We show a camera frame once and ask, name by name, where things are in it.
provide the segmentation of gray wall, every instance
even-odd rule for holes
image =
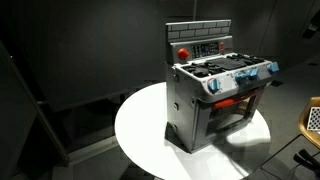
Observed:
[[[164,24],[192,20],[194,10],[193,0],[6,2],[0,13],[55,111],[165,80]],[[236,51],[283,69],[305,59],[298,50],[306,42],[295,42],[319,7],[313,2],[198,0],[196,20],[231,18]]]
[[[36,116],[0,41],[0,179],[11,177]]]

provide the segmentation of brick pattern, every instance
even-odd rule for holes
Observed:
[[[169,23],[167,26],[169,40],[220,34],[225,36],[229,34],[231,20]]]

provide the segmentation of dark backdrop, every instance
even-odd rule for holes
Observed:
[[[0,15],[54,111],[165,80],[169,21],[232,19],[235,50],[282,69],[319,44],[301,38],[319,0],[3,0]]]

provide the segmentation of red button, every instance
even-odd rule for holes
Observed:
[[[180,59],[186,59],[187,57],[189,57],[189,52],[187,49],[181,48],[178,51],[178,56]]]

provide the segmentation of knob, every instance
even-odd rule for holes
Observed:
[[[267,66],[268,71],[271,74],[277,73],[279,71],[279,66],[277,62],[273,62]]]
[[[244,72],[236,72],[234,74],[236,81],[241,84],[242,82],[246,81],[248,78],[248,74]]]
[[[220,90],[220,81],[218,78],[212,79],[208,82],[208,88],[212,93]]]
[[[259,73],[259,69],[258,68],[253,68],[253,69],[249,69],[248,70],[247,75],[248,75],[250,80],[254,80],[254,79],[257,79],[258,73]]]
[[[178,56],[180,59],[186,59],[187,57],[189,57],[189,52],[186,48],[181,48],[178,51]]]

